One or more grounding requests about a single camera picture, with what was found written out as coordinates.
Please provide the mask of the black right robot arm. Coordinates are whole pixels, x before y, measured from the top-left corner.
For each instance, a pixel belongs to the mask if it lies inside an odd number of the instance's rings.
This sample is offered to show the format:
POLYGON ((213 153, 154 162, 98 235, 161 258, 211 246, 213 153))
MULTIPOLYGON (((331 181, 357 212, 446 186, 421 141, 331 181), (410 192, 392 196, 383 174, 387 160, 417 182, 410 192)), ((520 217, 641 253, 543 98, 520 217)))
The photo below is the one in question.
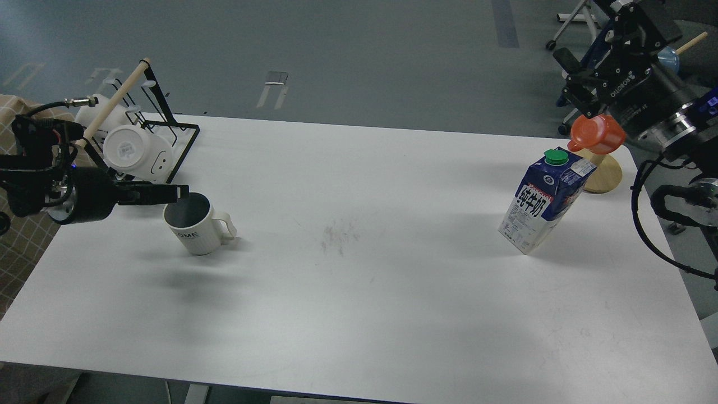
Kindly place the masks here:
POLYGON ((716 280, 664 255, 649 240, 639 220, 641 190, 654 169, 677 169, 677 159, 697 174, 687 186, 662 185, 651 194, 654 213, 668 222, 697 227, 716 253, 716 90, 697 95, 659 53, 682 38, 662 1, 597 1, 608 23, 592 49, 603 54, 592 65, 566 48, 553 57, 566 72, 563 98, 579 112, 572 123, 569 148, 608 154, 601 141, 618 132, 627 140, 653 141, 659 151, 638 168, 631 187, 635 228, 649 250, 685 273, 716 280))

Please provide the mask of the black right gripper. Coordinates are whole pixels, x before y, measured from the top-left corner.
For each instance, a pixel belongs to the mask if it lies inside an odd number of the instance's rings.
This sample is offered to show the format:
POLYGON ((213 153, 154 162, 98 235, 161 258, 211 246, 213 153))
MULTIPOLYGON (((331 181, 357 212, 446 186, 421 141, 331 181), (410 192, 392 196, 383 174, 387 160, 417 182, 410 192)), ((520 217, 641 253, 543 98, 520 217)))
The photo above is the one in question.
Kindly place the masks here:
POLYGON ((609 49, 583 67, 568 48, 553 51, 567 75, 564 96, 587 118, 608 113, 632 140, 653 140, 664 153, 690 153, 697 125, 687 110, 697 96, 657 54, 682 38, 659 1, 598 1, 612 22, 609 49))

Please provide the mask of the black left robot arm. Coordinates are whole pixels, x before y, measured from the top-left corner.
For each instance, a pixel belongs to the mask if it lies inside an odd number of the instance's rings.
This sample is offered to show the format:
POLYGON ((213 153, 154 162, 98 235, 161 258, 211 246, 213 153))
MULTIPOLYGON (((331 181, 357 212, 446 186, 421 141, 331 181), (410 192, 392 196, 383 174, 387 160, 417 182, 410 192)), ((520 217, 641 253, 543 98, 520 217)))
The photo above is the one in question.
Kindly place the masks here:
POLYGON ((2 156, 2 188, 15 217, 46 212, 53 222, 99 222, 116 205, 174 204, 187 199, 186 185, 119 181, 109 170, 74 164, 82 125, 63 118, 41 117, 58 107, 97 106, 94 95, 37 105, 18 113, 10 123, 16 154, 2 156))

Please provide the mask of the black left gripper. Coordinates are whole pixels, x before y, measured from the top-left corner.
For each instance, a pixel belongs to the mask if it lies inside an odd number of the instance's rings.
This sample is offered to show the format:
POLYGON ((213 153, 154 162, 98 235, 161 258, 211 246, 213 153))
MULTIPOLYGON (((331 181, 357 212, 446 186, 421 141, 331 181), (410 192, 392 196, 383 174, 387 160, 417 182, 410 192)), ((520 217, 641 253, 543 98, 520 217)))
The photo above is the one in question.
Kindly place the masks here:
POLYGON ((60 225, 98 222, 110 215, 118 205, 174 204, 190 194, 187 185, 117 184, 109 174, 97 167, 74 167, 70 197, 61 205, 47 209, 47 214, 60 225))

